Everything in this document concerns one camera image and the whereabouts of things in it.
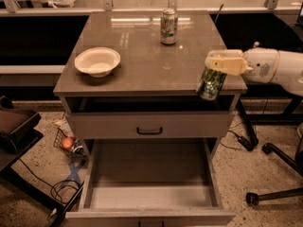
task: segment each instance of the silver can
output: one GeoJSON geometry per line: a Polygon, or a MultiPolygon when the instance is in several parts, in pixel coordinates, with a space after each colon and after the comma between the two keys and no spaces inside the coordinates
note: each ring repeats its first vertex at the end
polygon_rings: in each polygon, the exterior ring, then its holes
{"type": "Polygon", "coordinates": [[[161,16],[161,43],[175,44],[177,41],[178,14],[174,9],[164,9],[161,16]]]}

